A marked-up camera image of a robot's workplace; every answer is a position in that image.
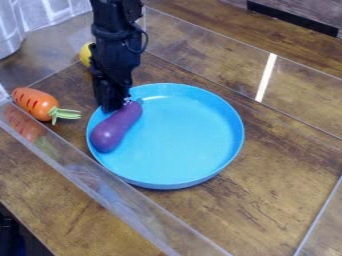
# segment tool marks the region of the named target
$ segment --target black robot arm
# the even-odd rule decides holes
[[[93,11],[91,72],[93,94],[103,112],[119,109],[129,99],[132,70],[140,65],[148,35],[136,24],[140,0],[91,0]]]

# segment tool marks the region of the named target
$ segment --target blue bowl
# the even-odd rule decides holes
[[[212,178],[236,157],[244,129],[237,112],[213,93],[188,85],[148,84],[131,89],[143,115],[116,149],[95,150],[93,127],[109,114],[95,111],[87,144],[99,163],[125,182],[149,189],[180,189]]]

